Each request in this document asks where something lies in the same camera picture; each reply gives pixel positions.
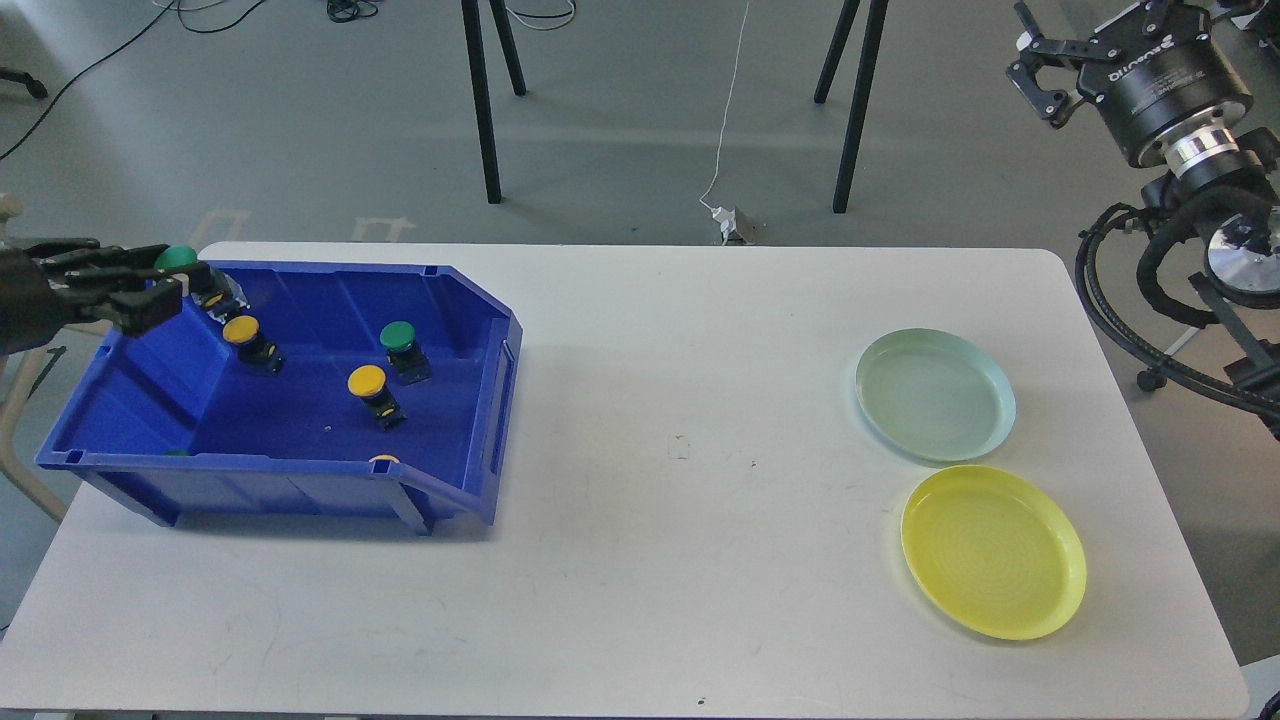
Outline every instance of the plate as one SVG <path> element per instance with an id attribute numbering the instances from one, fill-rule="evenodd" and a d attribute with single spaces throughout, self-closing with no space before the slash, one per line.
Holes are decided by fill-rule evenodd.
<path id="1" fill-rule="evenodd" d="M 1057 630 L 1084 598 L 1084 548 L 1062 510 L 983 465 L 934 473 L 902 511 L 911 575 L 961 625 L 1007 641 Z"/>
<path id="2" fill-rule="evenodd" d="M 932 462 L 980 457 L 1009 437 L 1016 405 L 1000 365 L 969 341 L 910 328 L 858 360 L 858 405 L 899 450 Z"/>

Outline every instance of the metal stand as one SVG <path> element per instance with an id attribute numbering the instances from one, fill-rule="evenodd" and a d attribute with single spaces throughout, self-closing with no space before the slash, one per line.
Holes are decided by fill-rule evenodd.
<path id="1" fill-rule="evenodd" d="M 1187 328 L 1187 332 L 1184 332 L 1178 340 L 1174 341 L 1172 345 L 1169 346 L 1169 350 L 1165 351 L 1165 355 L 1169 357 L 1176 355 L 1178 351 L 1181 350 L 1183 346 L 1185 346 L 1188 342 L 1190 342 L 1192 338 L 1196 337 L 1196 333 L 1198 332 L 1199 328 Z M 1140 370 L 1138 373 L 1138 388 L 1142 389 L 1143 392 L 1156 392 L 1157 389 L 1165 387 L 1166 384 L 1169 384 L 1169 378 L 1166 378 L 1160 373 L 1158 365 L 1152 365 L 1151 368 L 1147 368 L 1146 370 Z"/>
<path id="2" fill-rule="evenodd" d="M 0 357 L 0 370 L 4 369 L 5 357 Z M 9 396 L 4 405 L 0 405 L 0 474 L 35 502 L 55 523 L 61 523 L 67 515 L 67 503 L 52 493 L 40 479 L 27 469 L 18 459 L 13 447 L 13 436 L 18 428 L 18 419 L 27 406 L 27 395 L 40 379 L 40 369 L 45 364 L 45 348 L 28 350 L 18 364 L 13 384 L 9 387 Z"/>
<path id="3" fill-rule="evenodd" d="M 489 0 L 493 22 L 498 26 L 498 41 L 511 73 L 511 88 L 524 96 L 525 74 L 520 69 L 516 40 L 511 35 L 504 0 Z M 493 113 L 489 108 L 489 73 L 484 63 L 484 38 L 480 33 L 479 0 L 462 0 L 462 29 L 467 37 L 467 61 L 471 67 L 471 94 L 476 102 L 476 131 L 480 136 L 480 163 L 484 165 L 484 188 L 490 205 L 502 202 L 502 183 L 498 181 L 498 149 L 493 138 Z"/>
<path id="4" fill-rule="evenodd" d="M 1280 400 L 1280 346 L 1253 337 L 1244 320 L 1231 310 L 1226 299 L 1219 295 L 1203 273 L 1196 273 L 1188 279 L 1201 300 L 1217 315 L 1217 320 L 1226 328 L 1231 340 L 1244 350 L 1244 357 L 1222 368 L 1231 384 L 1271 400 Z M 1271 432 L 1271 437 L 1280 439 L 1280 415 L 1262 414 L 1258 419 Z"/>
<path id="5" fill-rule="evenodd" d="M 860 0 L 845 0 L 836 20 L 836 33 L 827 49 L 827 60 L 818 76 L 818 88 L 813 101 L 819 105 L 827 101 L 831 81 L 840 65 L 840 56 L 849 42 L 849 31 L 854 26 Z M 888 0 L 870 0 L 867 17 L 867 33 L 863 36 L 863 51 L 858 60 L 858 81 L 854 83 L 854 102 L 849 109 L 849 127 L 845 129 L 845 147 L 840 154 L 840 173 L 836 176 L 836 195 L 831 201 L 832 211 L 840 214 L 849 209 L 849 191 L 854 184 L 854 167 L 858 164 L 858 147 L 863 141 L 863 124 L 867 122 L 867 105 L 872 95 L 872 81 L 876 77 L 876 59 L 879 56 L 881 35 L 884 32 L 884 14 Z"/>

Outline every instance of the light green plate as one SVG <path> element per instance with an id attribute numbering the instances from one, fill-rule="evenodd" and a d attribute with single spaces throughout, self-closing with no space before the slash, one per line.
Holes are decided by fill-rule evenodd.
<path id="1" fill-rule="evenodd" d="M 855 384 L 872 427 L 902 452 L 931 462 L 980 457 L 1014 428 L 1014 388 L 1005 372 L 951 333 L 888 333 L 863 352 Z"/>

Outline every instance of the yellow button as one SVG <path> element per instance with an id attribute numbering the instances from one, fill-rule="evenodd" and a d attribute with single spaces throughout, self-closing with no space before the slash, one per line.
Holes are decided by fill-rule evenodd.
<path id="1" fill-rule="evenodd" d="M 356 397 L 372 397 L 387 386 L 387 373 L 378 365 L 361 365 L 347 378 L 347 389 Z"/>
<path id="2" fill-rule="evenodd" d="M 244 345 L 257 334 L 257 319 L 250 315 L 232 318 L 223 325 L 223 340 L 232 345 Z"/>

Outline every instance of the chair leg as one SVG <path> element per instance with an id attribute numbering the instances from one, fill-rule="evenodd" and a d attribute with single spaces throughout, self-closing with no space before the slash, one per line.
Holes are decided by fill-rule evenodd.
<path id="1" fill-rule="evenodd" d="M 45 356 L 44 347 L 28 350 L 22 356 L 18 372 L 9 386 L 9 395 L 0 405 L 0 475 L 9 478 L 14 487 L 31 498 L 55 523 L 61 523 L 67 515 L 67 503 L 22 464 L 13 448 L 13 436 L 18 428 L 18 419 L 22 418 L 22 410 L 27 406 L 27 395 L 40 380 L 40 369 L 45 365 Z M 4 369 L 4 357 L 0 357 L 0 369 Z"/>
<path id="2" fill-rule="evenodd" d="M 471 65 L 471 94 L 476 102 L 476 131 L 480 135 L 480 163 L 484 188 L 490 205 L 502 202 L 498 181 L 498 149 L 493 138 L 493 113 L 489 108 L 489 76 L 484 64 L 484 38 L 480 35 L 477 0 L 462 0 L 462 29 L 467 36 L 467 63 Z"/>
<path id="3" fill-rule="evenodd" d="M 506 0 L 489 0 L 493 9 L 493 22 L 498 26 L 498 40 L 502 42 L 502 56 L 507 60 L 511 73 L 511 88 L 520 97 L 525 96 L 525 73 L 520 69 L 520 55 L 516 54 L 516 38 L 511 36 L 511 18 L 507 17 Z"/>
<path id="4" fill-rule="evenodd" d="M 849 110 L 849 127 L 845 129 L 845 147 L 840 154 L 840 174 L 836 177 L 836 196 L 831 209 L 840 214 L 849 209 L 849 191 L 854 184 L 854 167 L 858 164 L 858 147 L 863 141 L 863 124 L 867 122 L 867 104 L 872 95 L 872 81 L 876 77 L 876 59 L 879 55 L 881 35 L 884 32 L 884 14 L 888 0 L 872 0 L 870 14 L 867 18 L 867 35 L 863 37 L 863 53 L 858 60 L 858 82 L 854 85 L 854 102 Z"/>
<path id="5" fill-rule="evenodd" d="M 836 20 L 836 33 L 831 36 L 831 47 L 827 49 L 827 59 L 822 63 L 822 73 L 818 74 L 818 90 L 813 91 L 813 101 L 822 105 L 827 101 L 831 91 L 831 81 L 836 77 L 836 67 L 840 65 L 840 56 L 849 45 L 849 31 L 854 27 L 854 17 L 858 14 L 859 0 L 845 0 L 840 9 L 840 19 Z"/>

